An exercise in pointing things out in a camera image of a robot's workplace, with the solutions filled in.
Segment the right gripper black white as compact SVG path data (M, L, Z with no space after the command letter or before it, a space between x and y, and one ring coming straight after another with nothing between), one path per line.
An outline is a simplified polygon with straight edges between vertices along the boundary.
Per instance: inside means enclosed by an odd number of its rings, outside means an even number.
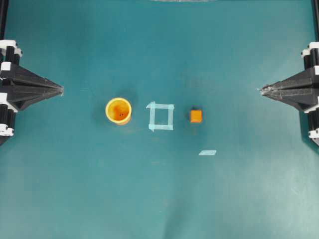
M259 89L262 96L304 112L308 137L319 145L319 42L310 42L301 52L304 71Z

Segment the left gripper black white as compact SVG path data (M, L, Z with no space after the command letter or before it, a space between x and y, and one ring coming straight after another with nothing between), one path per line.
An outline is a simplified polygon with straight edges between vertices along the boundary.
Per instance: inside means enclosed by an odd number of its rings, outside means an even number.
M15 40L0 41L0 145L14 135L18 111L64 93L61 85L19 66L22 55Z

